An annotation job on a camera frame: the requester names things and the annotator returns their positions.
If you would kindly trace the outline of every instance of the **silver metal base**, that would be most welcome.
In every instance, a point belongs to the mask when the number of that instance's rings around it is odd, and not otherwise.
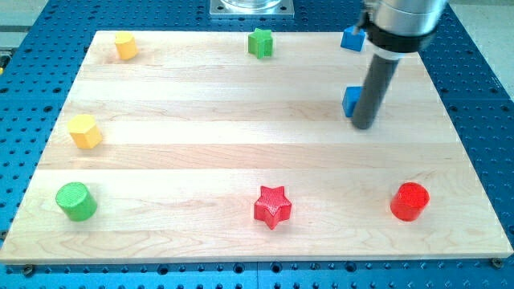
[[[276,5],[262,9],[243,8],[223,0],[210,0],[210,17],[216,18],[293,18],[293,0],[281,0]]]

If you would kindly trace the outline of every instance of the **red star block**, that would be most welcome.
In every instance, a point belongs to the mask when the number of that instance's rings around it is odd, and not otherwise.
[[[265,221],[273,230],[280,221],[291,217],[291,206],[284,195],[283,186],[274,189],[261,186],[260,198],[254,204],[254,219]]]

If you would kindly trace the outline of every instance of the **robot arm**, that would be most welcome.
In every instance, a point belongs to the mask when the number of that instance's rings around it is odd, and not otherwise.
[[[352,123],[371,127],[404,53],[425,48],[434,38],[447,0],[365,0],[357,29],[365,28],[376,47]]]

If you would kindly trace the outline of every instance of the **blue pegboard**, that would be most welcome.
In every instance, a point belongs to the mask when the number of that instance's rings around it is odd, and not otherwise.
[[[294,3],[294,18],[209,19],[207,0],[50,0],[0,77],[0,231],[12,223],[97,30],[343,31],[361,8],[358,0]],[[450,7],[420,55],[512,242],[514,105]],[[236,263],[167,264],[166,274],[155,264],[39,266],[30,277],[0,265],[0,288],[514,287],[514,258],[502,268],[490,260],[272,261],[243,263],[243,272]]]

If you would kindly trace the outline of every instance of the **green cylinder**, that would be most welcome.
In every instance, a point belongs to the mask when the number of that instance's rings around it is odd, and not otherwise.
[[[96,201],[88,188],[80,182],[64,185],[55,196],[57,205],[70,220],[75,222],[89,219],[96,211]]]

